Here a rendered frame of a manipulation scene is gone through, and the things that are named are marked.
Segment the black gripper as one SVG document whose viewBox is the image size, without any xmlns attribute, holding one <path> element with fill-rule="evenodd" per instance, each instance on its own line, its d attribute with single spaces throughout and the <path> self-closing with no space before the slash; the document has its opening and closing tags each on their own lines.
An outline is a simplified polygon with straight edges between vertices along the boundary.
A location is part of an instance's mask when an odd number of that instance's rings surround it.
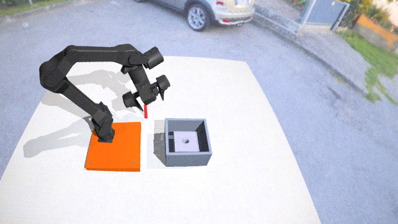
<svg viewBox="0 0 398 224">
<path fill-rule="evenodd" d="M 150 83 L 150 81 L 148 79 L 148 76 L 145 73 L 145 76 L 142 79 L 140 79 L 140 80 L 138 80 L 136 82 L 134 82 L 134 81 L 132 81 L 132 82 L 134 83 L 134 86 L 136 88 L 137 86 L 145 85 L 144 82 L 146 82 L 146 81 L 148 81 Z M 164 74 L 159 76 L 159 77 L 157 77 L 156 81 L 157 82 L 152 83 L 151 85 L 152 86 L 156 85 L 156 87 L 158 87 L 160 95 L 161 95 L 161 98 L 162 98 L 162 101 L 164 101 L 164 91 L 167 90 L 168 87 L 170 87 L 170 82 L 169 82 L 168 78 L 166 77 L 166 75 L 164 75 Z M 136 99 L 138 97 L 139 97 L 138 92 L 135 92 L 135 93 L 132 94 L 132 92 L 130 91 L 128 93 L 123 94 L 122 98 L 123 98 L 123 102 L 124 102 L 125 107 L 126 108 L 137 107 L 141 111 L 144 111 L 142 109 L 141 105 L 139 104 L 138 100 Z"/>
</svg>

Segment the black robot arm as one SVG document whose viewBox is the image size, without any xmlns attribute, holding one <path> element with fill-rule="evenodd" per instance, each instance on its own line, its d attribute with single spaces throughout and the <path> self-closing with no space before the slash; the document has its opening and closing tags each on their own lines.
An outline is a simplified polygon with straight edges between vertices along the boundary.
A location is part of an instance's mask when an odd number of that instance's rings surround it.
<svg viewBox="0 0 398 224">
<path fill-rule="evenodd" d="M 39 68 L 40 83 L 43 88 L 57 94 L 62 94 L 74 102 L 82 110 L 90 114 L 94 130 L 98 135 L 98 142 L 113 142 L 113 118 L 107 105 L 102 101 L 93 102 L 89 97 L 74 86 L 66 77 L 72 66 L 77 62 L 115 62 L 121 64 L 121 72 L 128 73 L 132 81 L 136 82 L 145 76 L 145 69 L 151 70 L 164 61 L 155 46 L 145 53 L 141 53 L 131 44 L 119 44 L 115 47 L 74 46 L 69 45 Z M 144 66 L 143 66 L 144 65 Z M 137 86 L 137 92 L 145 105 L 156 101 L 160 93 L 156 85 L 148 81 L 145 85 Z"/>
</svg>

